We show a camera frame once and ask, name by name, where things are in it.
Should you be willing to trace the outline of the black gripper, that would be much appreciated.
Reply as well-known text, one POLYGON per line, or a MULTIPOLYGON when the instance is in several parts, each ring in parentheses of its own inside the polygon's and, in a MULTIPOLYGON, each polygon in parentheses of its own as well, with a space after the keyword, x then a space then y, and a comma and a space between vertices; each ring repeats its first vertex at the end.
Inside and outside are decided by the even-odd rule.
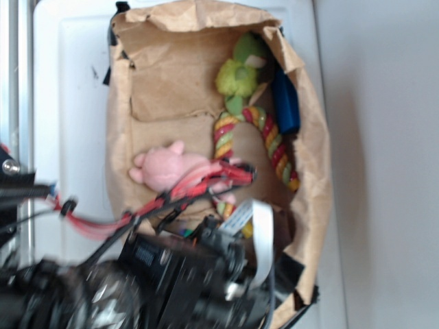
POLYGON ((269 328, 274 271, 252 288, 241 241, 206 217, 187 238, 136 233, 118 261, 140 286, 140 328, 269 328))

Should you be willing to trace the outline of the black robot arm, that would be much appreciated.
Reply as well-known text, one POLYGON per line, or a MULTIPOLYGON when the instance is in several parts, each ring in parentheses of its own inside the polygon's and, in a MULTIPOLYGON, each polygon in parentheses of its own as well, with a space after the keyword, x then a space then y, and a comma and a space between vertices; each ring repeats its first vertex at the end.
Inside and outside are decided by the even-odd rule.
POLYGON ((268 328, 274 315, 274 227, 253 199, 220 223, 206 217, 186 236, 138 227, 160 212, 163 229, 188 205, 247 186, 252 169, 233 167, 183 180, 108 226, 56 209, 79 229, 103 234, 82 264, 42 260, 1 272, 2 328, 268 328))

